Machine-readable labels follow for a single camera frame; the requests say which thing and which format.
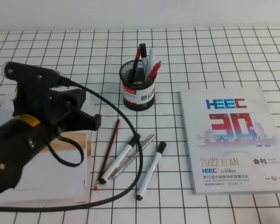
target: red marker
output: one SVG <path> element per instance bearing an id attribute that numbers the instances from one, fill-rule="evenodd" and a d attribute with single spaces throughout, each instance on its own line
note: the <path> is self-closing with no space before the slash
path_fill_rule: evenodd
<path id="1" fill-rule="evenodd" d="M 161 61 L 159 61 L 157 64 L 155 64 L 154 68 L 151 70 L 148 78 L 145 81 L 149 82 L 150 80 L 153 80 L 155 78 L 155 76 L 157 75 L 157 72 L 160 67 L 161 67 Z"/>

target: label on pen holder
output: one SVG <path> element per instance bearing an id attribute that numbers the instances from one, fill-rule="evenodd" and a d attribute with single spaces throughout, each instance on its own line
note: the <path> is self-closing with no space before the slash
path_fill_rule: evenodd
<path id="1" fill-rule="evenodd" d="M 154 97 L 154 83 L 144 90 L 133 90 L 122 84 L 123 97 L 131 104 L 145 104 Z"/>

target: black cable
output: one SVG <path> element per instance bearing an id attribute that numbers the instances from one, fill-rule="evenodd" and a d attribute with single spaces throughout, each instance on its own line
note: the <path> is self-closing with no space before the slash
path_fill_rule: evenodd
<path id="1" fill-rule="evenodd" d="M 60 158 L 60 156 L 54 151 L 54 149 L 50 145 L 50 143 L 45 141 L 44 143 L 47 145 L 48 149 L 50 150 L 50 152 L 52 153 L 54 158 L 57 159 L 57 161 L 60 162 L 62 165 L 65 165 L 67 167 L 78 167 L 78 166 L 80 166 L 82 164 L 82 162 L 84 161 L 84 152 L 83 152 L 82 147 L 76 141 L 74 141 L 73 139 L 69 139 L 69 138 L 63 137 L 61 135 L 59 135 L 57 137 L 57 139 L 60 140 L 60 141 L 64 141 L 64 142 L 70 143 L 74 147 L 76 147 L 77 150 L 79 151 L 80 155 L 81 155 L 81 161 L 78 162 L 78 163 L 72 163 L 72 162 L 68 162 L 68 161 Z"/>
<path id="2" fill-rule="evenodd" d="M 115 105 L 113 105 L 109 100 L 107 100 L 106 98 L 100 96 L 99 94 L 97 94 L 95 91 L 88 89 L 85 86 L 82 86 L 76 82 L 71 81 L 68 78 L 63 77 L 63 85 L 65 86 L 76 86 L 80 89 L 83 89 L 89 93 L 91 93 L 92 95 L 94 95 L 95 97 L 101 99 L 102 101 L 104 101 L 105 103 L 107 103 L 110 107 L 112 107 L 116 112 L 118 112 L 121 117 L 127 122 L 127 124 L 130 126 L 133 135 L 137 136 L 137 132 L 135 130 L 135 128 L 133 127 L 132 123 L 129 121 L 129 119 L 126 117 L 126 115 L 123 114 L 123 112 L 120 111 L 120 109 L 118 109 Z M 142 173 L 142 168 L 143 168 L 143 152 L 142 152 L 142 147 L 141 147 L 141 143 L 140 143 L 140 139 L 137 138 L 137 146 L 139 149 L 139 159 L 140 159 L 140 164 L 139 164 L 139 171 L 136 175 L 136 178 L 134 179 L 134 181 L 132 182 L 132 184 L 125 189 L 124 191 L 122 191 L 121 193 L 119 193 L 118 195 L 115 195 L 113 197 L 109 197 L 106 198 L 104 200 L 100 200 L 97 202 L 90 202 L 90 203 L 85 203 L 85 204 L 79 204 L 79 205 L 71 205 L 71 206 L 60 206 L 60 207 L 47 207 L 47 208 L 23 208 L 23 207 L 0 207 L 0 211 L 4 211 L 4 212 L 56 212 L 56 211 L 68 211 L 68 210 L 78 210 L 78 209 L 89 209 L 91 207 L 95 207 L 95 206 L 99 206 L 102 204 L 106 204 L 112 201 L 115 201 L 121 197 L 123 197 L 124 195 L 126 195 L 127 193 L 129 193 L 137 184 L 138 180 L 140 179 L 141 173 Z"/>

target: pen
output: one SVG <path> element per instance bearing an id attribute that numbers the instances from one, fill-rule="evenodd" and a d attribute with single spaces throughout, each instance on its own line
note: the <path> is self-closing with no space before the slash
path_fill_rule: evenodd
<path id="1" fill-rule="evenodd" d="M 138 61 L 139 61 L 139 58 L 140 58 L 140 53 L 141 53 L 141 51 L 140 51 L 140 48 L 138 47 L 136 57 L 135 57 L 135 60 L 134 60 L 134 64 L 133 64 L 132 73 L 128 77 L 128 83 L 130 83 L 130 84 L 133 84 L 134 79 L 135 79 L 137 65 L 138 65 Z"/>
<path id="2" fill-rule="evenodd" d="M 142 142 L 142 144 L 141 144 L 142 151 L 143 151 L 143 150 L 149 145 L 149 143 L 152 142 L 154 139 L 155 139 L 155 135 L 154 135 L 154 134 L 149 135 L 149 136 L 145 139 L 145 141 Z M 121 167 L 121 168 L 119 167 L 119 168 L 116 170 L 116 172 L 113 174 L 112 178 L 113 178 L 113 179 L 116 179 L 116 177 L 118 177 L 119 174 L 121 174 L 122 171 L 124 171 L 124 170 L 134 161 L 134 159 L 136 159 L 136 158 L 138 157 L 139 153 L 140 153 L 140 152 L 137 151 L 133 156 L 131 156 L 131 159 L 130 159 L 127 163 L 125 163 L 125 164 L 123 165 L 123 167 Z"/>
<path id="3" fill-rule="evenodd" d="M 146 70 L 147 70 L 147 52 L 146 52 L 146 44 L 141 43 L 139 44 L 140 51 L 141 51 L 141 59 L 142 59 L 142 64 L 143 64 L 143 69 L 144 69 L 144 74 L 146 76 Z"/>
<path id="4" fill-rule="evenodd" d="M 160 158 L 162 157 L 162 154 L 164 152 L 164 149 L 166 148 L 167 144 L 164 141 L 161 141 L 159 144 L 159 147 L 157 149 L 157 152 L 155 154 L 154 157 L 154 161 L 153 164 L 151 165 L 151 167 L 149 168 L 148 172 L 146 173 L 146 176 L 144 178 L 143 183 L 141 184 L 141 187 L 139 188 L 137 195 L 136 195 L 136 199 L 138 201 L 141 201 L 143 199 L 143 195 L 146 191 L 146 189 L 149 186 L 149 183 L 153 177 L 154 171 L 159 163 Z"/>
<path id="5" fill-rule="evenodd" d="M 155 56 L 155 50 L 154 50 L 154 48 L 151 48 L 149 50 L 149 58 L 148 58 L 148 63 L 147 63 L 147 70 L 146 70 L 145 79 L 147 79 L 150 72 L 154 68 L 154 56 Z"/>
<path id="6" fill-rule="evenodd" d="M 112 174 L 118 169 L 121 161 L 126 157 L 126 155 L 132 150 L 132 148 L 136 145 L 136 140 L 140 138 L 140 135 L 133 136 L 132 139 L 128 142 L 126 147 L 121 151 L 121 153 L 117 156 L 111 166 L 107 169 L 107 171 L 102 175 L 99 179 L 99 183 L 106 184 L 110 179 Z"/>
<path id="7" fill-rule="evenodd" d="M 161 61 L 159 61 L 157 64 L 155 64 L 154 68 L 151 70 L 151 72 L 150 72 L 149 76 L 147 77 L 147 79 L 145 80 L 145 82 L 153 80 L 155 78 L 155 76 L 157 75 L 157 72 L 160 67 L 161 67 Z"/>
<path id="8" fill-rule="evenodd" d="M 120 123 L 120 120 L 118 119 L 118 120 L 116 121 L 114 130 L 113 130 L 113 134 L 112 134 L 111 140 L 110 140 L 109 145 L 108 145 L 108 148 L 107 148 L 106 156 L 105 156 L 103 165 L 102 165 L 102 167 L 101 167 L 101 170 L 100 170 L 100 172 L 99 172 L 98 180 L 96 181 L 94 190 L 98 190 L 99 179 L 100 179 L 100 178 L 102 177 L 102 175 L 104 174 L 104 170 L 105 170 L 106 165 L 107 165 L 107 162 L 108 162 L 108 158 L 109 158 L 109 155 L 110 155 L 110 152 L 111 152 L 111 149 L 112 149 L 112 145 L 113 145 L 113 142 L 114 142 L 116 133 L 117 133 L 117 131 L 118 131 L 119 123 Z"/>

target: pen cap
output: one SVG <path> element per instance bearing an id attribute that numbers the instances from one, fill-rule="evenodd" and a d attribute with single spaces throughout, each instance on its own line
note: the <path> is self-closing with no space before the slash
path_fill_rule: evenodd
<path id="1" fill-rule="evenodd" d="M 166 146 L 167 146 L 166 142 L 161 141 L 161 142 L 159 143 L 157 152 L 163 154 L 164 149 L 166 148 Z"/>
<path id="2" fill-rule="evenodd" d="M 146 44 L 145 43 L 141 43 L 139 44 L 140 47 L 140 51 L 141 51 L 141 57 L 147 57 L 147 51 L 146 51 Z"/>
<path id="3" fill-rule="evenodd" d="M 134 135 L 132 137 L 132 139 L 128 142 L 128 144 L 131 146 L 131 147 L 134 147 L 136 145 L 136 141 L 137 139 L 140 138 L 140 135 L 137 133 L 136 136 Z"/>

